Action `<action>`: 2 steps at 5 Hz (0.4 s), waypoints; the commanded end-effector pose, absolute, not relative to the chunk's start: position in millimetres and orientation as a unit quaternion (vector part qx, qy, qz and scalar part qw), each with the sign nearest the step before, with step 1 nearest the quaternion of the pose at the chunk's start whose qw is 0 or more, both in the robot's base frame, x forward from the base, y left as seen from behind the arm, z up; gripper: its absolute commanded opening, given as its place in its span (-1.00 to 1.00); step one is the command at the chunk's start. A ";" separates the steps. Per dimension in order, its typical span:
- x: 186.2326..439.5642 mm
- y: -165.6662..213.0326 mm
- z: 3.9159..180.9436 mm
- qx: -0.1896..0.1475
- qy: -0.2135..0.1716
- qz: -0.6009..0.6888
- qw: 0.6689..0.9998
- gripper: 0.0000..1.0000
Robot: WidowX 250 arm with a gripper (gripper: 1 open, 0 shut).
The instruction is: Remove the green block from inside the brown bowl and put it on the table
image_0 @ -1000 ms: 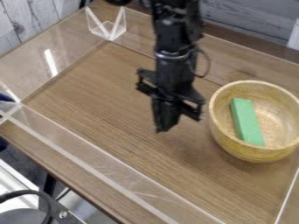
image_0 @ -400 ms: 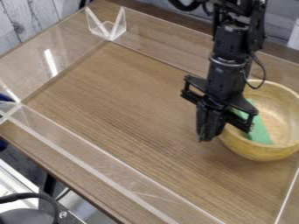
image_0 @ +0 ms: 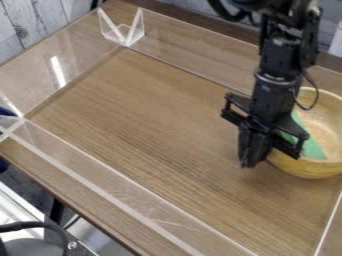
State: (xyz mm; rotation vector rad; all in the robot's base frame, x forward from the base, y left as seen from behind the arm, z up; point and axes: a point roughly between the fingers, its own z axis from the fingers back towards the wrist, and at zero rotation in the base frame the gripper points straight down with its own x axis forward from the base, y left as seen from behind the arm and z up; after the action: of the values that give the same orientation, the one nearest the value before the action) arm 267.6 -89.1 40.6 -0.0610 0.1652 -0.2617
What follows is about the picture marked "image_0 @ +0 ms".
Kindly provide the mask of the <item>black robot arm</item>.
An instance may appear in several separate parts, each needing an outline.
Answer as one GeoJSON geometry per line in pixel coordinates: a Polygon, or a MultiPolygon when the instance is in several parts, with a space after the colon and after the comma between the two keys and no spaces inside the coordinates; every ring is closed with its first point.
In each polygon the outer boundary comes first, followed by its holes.
{"type": "Polygon", "coordinates": [[[252,95],[228,93],[221,117],[238,126],[238,158],[252,167],[276,149],[299,158],[308,132],[295,122],[295,108],[312,109],[298,101],[303,81],[311,79],[307,68],[315,64],[318,30],[322,15],[319,0],[207,0],[215,12],[229,22],[250,20],[259,34],[259,66],[252,95]]]}

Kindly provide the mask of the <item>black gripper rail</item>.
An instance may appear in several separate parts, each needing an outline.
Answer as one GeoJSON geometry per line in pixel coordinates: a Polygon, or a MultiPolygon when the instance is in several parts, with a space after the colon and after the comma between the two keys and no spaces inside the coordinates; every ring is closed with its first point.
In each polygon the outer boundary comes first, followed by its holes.
{"type": "Polygon", "coordinates": [[[271,77],[258,71],[251,97],[225,94],[221,117],[239,130],[238,157],[242,165],[255,167],[272,149],[294,159],[300,157],[303,143],[310,137],[291,118],[300,83],[300,75],[271,77]],[[291,144],[280,136],[282,132],[294,135],[298,142],[291,144]]]}

